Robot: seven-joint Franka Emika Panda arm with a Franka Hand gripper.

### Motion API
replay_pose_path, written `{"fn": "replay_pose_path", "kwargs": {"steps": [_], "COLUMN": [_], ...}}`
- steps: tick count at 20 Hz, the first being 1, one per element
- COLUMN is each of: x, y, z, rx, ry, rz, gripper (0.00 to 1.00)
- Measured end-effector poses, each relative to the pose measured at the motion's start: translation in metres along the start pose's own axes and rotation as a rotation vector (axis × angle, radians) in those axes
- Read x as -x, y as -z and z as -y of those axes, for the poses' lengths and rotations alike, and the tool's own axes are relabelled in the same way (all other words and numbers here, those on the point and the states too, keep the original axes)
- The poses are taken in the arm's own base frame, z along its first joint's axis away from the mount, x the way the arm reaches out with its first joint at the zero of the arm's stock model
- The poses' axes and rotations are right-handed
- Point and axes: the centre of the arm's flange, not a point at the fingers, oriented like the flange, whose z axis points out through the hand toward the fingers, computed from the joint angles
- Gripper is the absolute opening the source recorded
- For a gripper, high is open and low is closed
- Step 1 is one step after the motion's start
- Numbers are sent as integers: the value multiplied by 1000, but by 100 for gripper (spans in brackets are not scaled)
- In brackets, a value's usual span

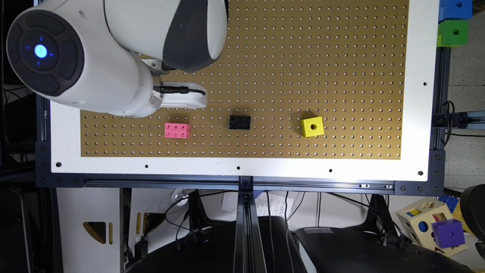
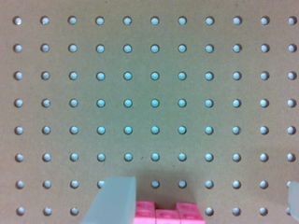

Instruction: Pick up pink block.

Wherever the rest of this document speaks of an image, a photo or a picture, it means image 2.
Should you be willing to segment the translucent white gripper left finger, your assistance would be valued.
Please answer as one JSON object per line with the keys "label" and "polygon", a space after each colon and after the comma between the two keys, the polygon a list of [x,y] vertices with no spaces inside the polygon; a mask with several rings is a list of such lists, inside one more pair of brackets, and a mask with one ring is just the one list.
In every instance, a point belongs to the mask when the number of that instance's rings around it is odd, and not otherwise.
{"label": "translucent white gripper left finger", "polygon": [[133,224],[136,179],[108,177],[80,224]]}

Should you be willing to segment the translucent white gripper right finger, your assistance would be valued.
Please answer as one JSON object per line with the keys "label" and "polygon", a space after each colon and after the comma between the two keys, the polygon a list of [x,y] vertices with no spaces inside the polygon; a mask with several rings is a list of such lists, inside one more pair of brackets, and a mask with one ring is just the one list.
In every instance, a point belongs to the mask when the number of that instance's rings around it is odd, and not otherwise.
{"label": "translucent white gripper right finger", "polygon": [[299,182],[290,181],[288,187],[289,213],[294,219],[299,221]]}

